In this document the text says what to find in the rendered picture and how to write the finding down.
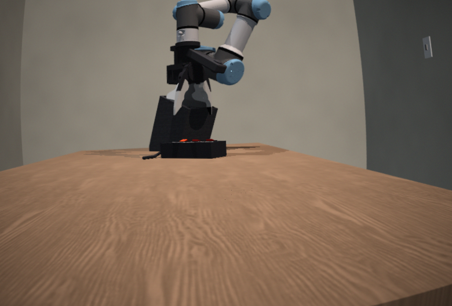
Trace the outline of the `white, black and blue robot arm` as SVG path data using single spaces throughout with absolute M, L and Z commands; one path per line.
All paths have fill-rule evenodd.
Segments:
M 221 84 L 234 85 L 240 81 L 245 70 L 242 52 L 254 26 L 259 20 L 270 15 L 270 3 L 267 0 L 211 0 L 201 3 L 196 0 L 182 0 L 174 7 L 173 18 L 177 20 L 177 42 L 199 42 L 198 26 L 220 28 L 224 21 L 223 13 L 237 14 L 225 43 L 219 46 L 217 51 L 208 46 L 188 49 L 186 56 L 201 64 L 210 79 Z M 194 84 L 189 85 L 182 104 L 204 108 L 205 102 L 192 98 L 195 92 Z

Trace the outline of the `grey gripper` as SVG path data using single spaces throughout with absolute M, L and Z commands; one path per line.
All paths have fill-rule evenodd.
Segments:
M 166 98 L 167 100 L 174 101 L 174 116 L 176 116 L 181 109 L 185 92 L 188 90 L 189 84 L 192 83 L 195 83 L 195 92 L 192 94 L 192 98 L 205 102 L 209 114 L 212 114 L 212 98 L 209 78 L 201 64 L 186 56 L 189 48 L 197 49 L 199 47 L 200 42 L 198 41 L 177 42 L 175 46 L 170 47 L 170 51 L 173 51 L 175 54 L 175 61 L 173 65 L 167 65 L 167 83 L 177 86 L 173 91 L 167 94 Z

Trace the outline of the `black power strip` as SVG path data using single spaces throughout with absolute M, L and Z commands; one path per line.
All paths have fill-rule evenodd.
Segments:
M 194 139 L 191 142 L 188 141 L 188 139 L 184 139 L 168 144 L 160 143 L 160 145 L 160 152 L 155 155 L 143 156 L 142 159 L 156 158 L 159 155 L 161 155 L 161 158 L 212 159 L 225 156 L 226 153 L 226 141 L 217 141 L 213 139 L 206 139 L 206 141 Z

